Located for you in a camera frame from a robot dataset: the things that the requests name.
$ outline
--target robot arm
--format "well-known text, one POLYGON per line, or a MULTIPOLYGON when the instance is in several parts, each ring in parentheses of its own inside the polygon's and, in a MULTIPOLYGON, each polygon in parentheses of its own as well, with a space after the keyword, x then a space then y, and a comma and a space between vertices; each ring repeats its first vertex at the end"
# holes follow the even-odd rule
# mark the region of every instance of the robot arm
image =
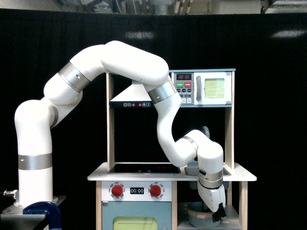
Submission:
POLYGON ((181 167, 198 156, 200 196, 213 212, 221 203, 225 207, 222 147, 197 130, 174 141, 171 127, 181 98, 168 75, 167 63, 118 41, 81 51, 47 82, 42 100, 27 101, 17 108, 20 204, 52 200, 50 128, 76 107, 82 89, 107 71, 143 83, 158 111, 158 140, 167 158, 181 167))

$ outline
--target black stovetop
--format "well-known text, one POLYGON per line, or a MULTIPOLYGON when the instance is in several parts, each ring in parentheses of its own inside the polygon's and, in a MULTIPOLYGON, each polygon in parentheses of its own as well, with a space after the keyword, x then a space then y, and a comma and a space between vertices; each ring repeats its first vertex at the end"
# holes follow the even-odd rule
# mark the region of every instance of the black stovetop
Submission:
POLYGON ((180 173, 172 164, 115 164, 109 173, 180 173))

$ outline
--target green button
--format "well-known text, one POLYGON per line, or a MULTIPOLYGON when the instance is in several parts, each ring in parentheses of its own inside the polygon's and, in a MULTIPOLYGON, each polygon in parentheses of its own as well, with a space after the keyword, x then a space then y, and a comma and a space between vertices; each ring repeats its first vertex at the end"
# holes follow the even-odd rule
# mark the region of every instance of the green button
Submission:
POLYGON ((177 88, 183 88, 183 82, 177 82, 177 88))

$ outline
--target oven door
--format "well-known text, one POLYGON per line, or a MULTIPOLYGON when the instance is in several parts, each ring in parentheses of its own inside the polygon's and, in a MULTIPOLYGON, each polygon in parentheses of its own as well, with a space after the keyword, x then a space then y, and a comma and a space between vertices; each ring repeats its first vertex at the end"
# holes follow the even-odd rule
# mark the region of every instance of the oven door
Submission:
POLYGON ((231 104, 231 72, 194 73, 194 104, 231 104))
POLYGON ((171 202, 103 202, 103 230, 171 230, 171 202))

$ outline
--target red knob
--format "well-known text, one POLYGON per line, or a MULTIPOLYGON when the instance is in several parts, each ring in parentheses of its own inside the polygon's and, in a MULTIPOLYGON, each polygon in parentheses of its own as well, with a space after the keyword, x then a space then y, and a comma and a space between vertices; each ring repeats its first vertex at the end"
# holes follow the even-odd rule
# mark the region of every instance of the red knob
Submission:
POLYGON ((150 195, 157 197, 161 194, 161 188, 158 185, 153 185, 150 188, 149 192, 150 192, 150 195))
POLYGON ((113 196, 119 197, 120 195, 123 194, 123 188, 120 185, 115 185, 111 189, 111 193, 112 193, 113 196))

